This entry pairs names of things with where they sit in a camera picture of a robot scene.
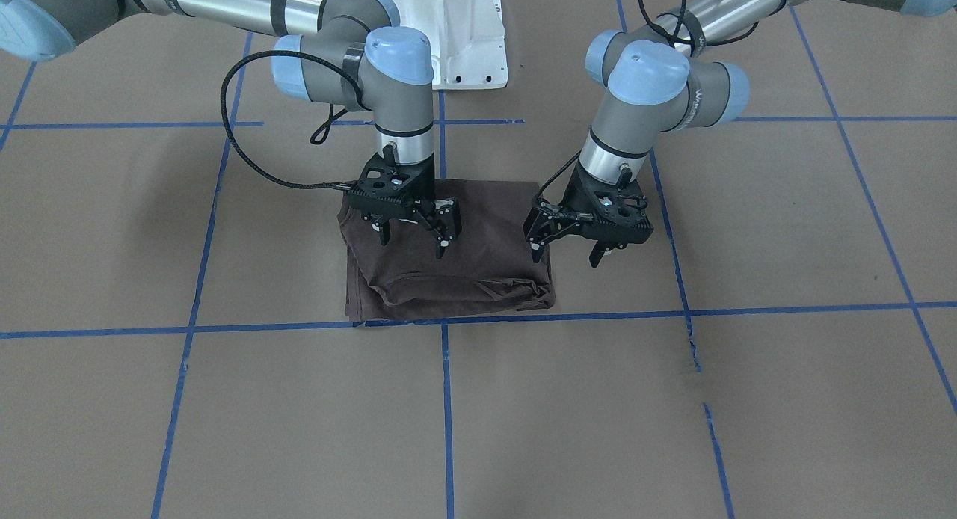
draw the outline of dark brown fabric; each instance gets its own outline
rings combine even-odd
[[[548,253],[533,263],[522,223],[533,182],[438,179],[439,198],[455,196],[462,233],[435,259],[434,240],[421,226],[393,220],[392,240],[342,202],[339,229],[348,248],[345,314],[352,322],[411,321],[503,310],[550,308],[555,303]]]

